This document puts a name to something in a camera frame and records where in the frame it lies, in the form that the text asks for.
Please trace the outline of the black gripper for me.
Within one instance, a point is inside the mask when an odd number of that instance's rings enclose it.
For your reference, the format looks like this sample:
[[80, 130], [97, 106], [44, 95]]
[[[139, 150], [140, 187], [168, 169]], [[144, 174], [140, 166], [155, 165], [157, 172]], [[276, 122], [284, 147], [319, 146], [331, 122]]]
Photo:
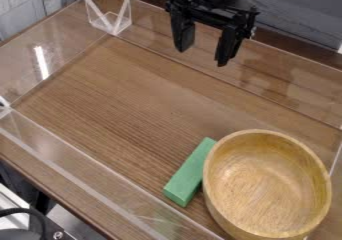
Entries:
[[257, 8], [245, 0], [168, 0], [165, 11], [171, 17], [173, 45], [184, 52], [195, 41], [195, 22], [221, 29], [215, 51], [219, 67], [235, 57], [241, 38], [255, 31]]

